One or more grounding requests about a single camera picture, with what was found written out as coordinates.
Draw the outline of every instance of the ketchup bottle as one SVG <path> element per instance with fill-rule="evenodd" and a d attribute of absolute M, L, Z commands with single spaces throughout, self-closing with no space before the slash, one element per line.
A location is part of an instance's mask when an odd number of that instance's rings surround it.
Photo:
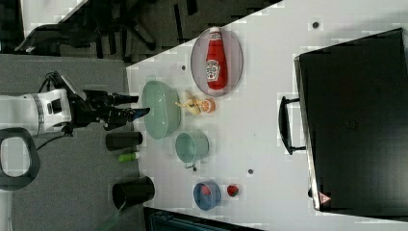
<path fill-rule="evenodd" d="M 222 90 L 227 85 L 227 63 L 221 31 L 218 27 L 210 29 L 210 42 L 206 59 L 207 84 L 212 90 Z"/>

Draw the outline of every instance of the green plate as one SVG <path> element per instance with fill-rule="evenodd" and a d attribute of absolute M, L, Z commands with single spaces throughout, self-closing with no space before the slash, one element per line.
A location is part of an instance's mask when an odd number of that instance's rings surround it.
<path fill-rule="evenodd" d="M 155 140 L 162 140 L 180 125 L 181 110 L 175 105 L 177 92 L 160 81 L 150 81 L 143 88 L 141 103 L 150 108 L 144 116 L 147 133 Z"/>

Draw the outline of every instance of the warning label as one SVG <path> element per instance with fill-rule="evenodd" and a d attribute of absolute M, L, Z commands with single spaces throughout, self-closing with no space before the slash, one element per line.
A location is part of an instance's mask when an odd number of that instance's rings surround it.
<path fill-rule="evenodd" d="M 320 203 L 321 203 L 321 204 L 324 204 L 324 203 L 326 203 L 327 201 L 331 200 L 330 197 L 328 197 L 327 195 L 325 195 L 325 194 L 323 194 L 323 193 L 321 193 L 321 192 L 319 192 L 319 197 L 320 197 Z"/>

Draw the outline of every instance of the black cup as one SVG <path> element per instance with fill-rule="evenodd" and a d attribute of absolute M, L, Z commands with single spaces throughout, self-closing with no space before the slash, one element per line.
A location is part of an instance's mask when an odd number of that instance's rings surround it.
<path fill-rule="evenodd" d="M 117 209 L 125 203 L 123 209 L 133 205 L 142 204 L 153 199 L 155 193 L 152 180 L 144 176 L 134 181 L 115 184 L 112 190 L 112 197 Z"/>
<path fill-rule="evenodd" d="M 105 142 L 108 150 L 115 151 L 141 144 L 143 136 L 140 132 L 110 133 Z"/>

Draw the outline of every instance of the white plate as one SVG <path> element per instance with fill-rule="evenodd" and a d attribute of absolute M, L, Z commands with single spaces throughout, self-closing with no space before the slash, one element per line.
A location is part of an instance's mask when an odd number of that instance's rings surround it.
<path fill-rule="evenodd" d="M 220 97 L 231 91 L 240 81 L 242 72 L 242 50 L 237 38 L 225 29 L 220 28 L 227 61 L 227 86 L 222 90 L 212 90 L 208 87 L 206 76 L 206 58 L 210 29 L 207 29 L 196 40 L 191 52 L 191 74 L 194 82 L 205 94 Z"/>

